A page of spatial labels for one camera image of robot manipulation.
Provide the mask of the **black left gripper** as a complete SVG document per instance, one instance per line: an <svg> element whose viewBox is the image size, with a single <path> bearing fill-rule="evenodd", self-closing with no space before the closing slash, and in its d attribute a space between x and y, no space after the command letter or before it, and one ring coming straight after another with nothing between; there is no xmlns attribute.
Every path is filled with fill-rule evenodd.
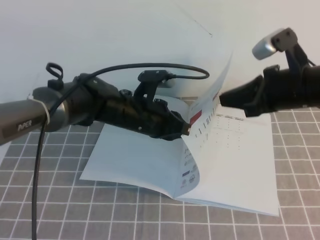
<svg viewBox="0 0 320 240"><path fill-rule="evenodd" d="M150 107L134 99L132 92L119 91L119 97L109 98L99 111L99 121L149 136L173 141L190 134L191 125L177 111L169 109L166 100L155 98Z"/></svg>

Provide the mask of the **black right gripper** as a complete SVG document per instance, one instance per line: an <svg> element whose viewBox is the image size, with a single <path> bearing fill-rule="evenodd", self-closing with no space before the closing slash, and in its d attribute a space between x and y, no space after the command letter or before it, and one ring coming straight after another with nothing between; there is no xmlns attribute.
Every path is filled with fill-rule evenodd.
<svg viewBox="0 0 320 240"><path fill-rule="evenodd" d="M301 108L304 105L302 75L278 66L268 67L263 75L219 96L224 107L242 109L247 117Z"/></svg>

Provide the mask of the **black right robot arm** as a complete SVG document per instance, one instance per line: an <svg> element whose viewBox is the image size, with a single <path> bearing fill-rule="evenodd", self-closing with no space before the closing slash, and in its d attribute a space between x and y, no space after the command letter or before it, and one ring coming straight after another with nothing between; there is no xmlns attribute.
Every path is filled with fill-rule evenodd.
<svg viewBox="0 0 320 240"><path fill-rule="evenodd" d="M224 107L244 110L247 117L320 106L320 67L306 66L302 73L267 67L263 75L220 95Z"/></svg>

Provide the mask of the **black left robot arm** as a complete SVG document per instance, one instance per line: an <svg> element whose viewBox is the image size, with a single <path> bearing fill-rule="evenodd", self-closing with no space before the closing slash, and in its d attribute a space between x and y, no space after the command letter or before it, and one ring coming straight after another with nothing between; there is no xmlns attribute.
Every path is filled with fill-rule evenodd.
<svg viewBox="0 0 320 240"><path fill-rule="evenodd" d="M94 77L81 84L85 74L72 82L36 88L31 98L0 106L0 142L6 144L35 129L55 132L69 125L90 126L101 122L151 138L173 141L190 132L180 113L156 98L163 82L174 78L166 70L146 70L138 76L135 91L119 90Z"/></svg>

